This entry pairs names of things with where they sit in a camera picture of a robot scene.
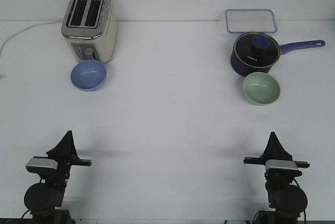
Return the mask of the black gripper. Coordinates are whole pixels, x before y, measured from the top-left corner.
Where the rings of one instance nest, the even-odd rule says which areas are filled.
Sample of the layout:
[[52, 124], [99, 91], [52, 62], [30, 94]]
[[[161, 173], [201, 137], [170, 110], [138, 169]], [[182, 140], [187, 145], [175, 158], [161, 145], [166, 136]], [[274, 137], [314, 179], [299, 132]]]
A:
[[[291, 154], [289, 154], [281, 145], [275, 132], [270, 133], [269, 140], [265, 147], [263, 154], [258, 157], [246, 156], [243, 160], [244, 164], [263, 165], [267, 160], [286, 160], [294, 161]], [[307, 161], [294, 161], [298, 166], [298, 171], [272, 169], [264, 172], [265, 186], [287, 186], [290, 185], [296, 177], [302, 176], [300, 169], [307, 169], [310, 163]]]
[[45, 183], [54, 186], [66, 186], [67, 180], [70, 178], [70, 170], [72, 166], [92, 165], [92, 160], [79, 158], [71, 130], [67, 131], [61, 141], [53, 149], [47, 151], [46, 154], [47, 156], [36, 157], [53, 159], [58, 162], [58, 168], [56, 170], [38, 173], [38, 175]]

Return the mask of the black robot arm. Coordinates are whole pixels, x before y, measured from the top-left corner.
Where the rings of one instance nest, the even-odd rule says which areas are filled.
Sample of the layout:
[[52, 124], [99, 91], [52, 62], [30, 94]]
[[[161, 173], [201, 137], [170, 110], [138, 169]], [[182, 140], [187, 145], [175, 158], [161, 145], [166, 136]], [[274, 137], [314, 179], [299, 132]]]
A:
[[71, 130], [46, 156], [33, 156], [26, 164], [29, 173], [39, 175], [40, 182], [31, 185], [24, 204], [32, 223], [76, 223], [67, 209], [60, 209], [72, 166], [91, 166], [91, 160], [80, 159]]
[[245, 157], [243, 163], [265, 167], [265, 189], [272, 209], [259, 210], [252, 223], [298, 223], [300, 214], [306, 213], [308, 198], [296, 178], [302, 176], [301, 169], [309, 168], [310, 164], [294, 161], [274, 132], [270, 133], [263, 154], [258, 158]]

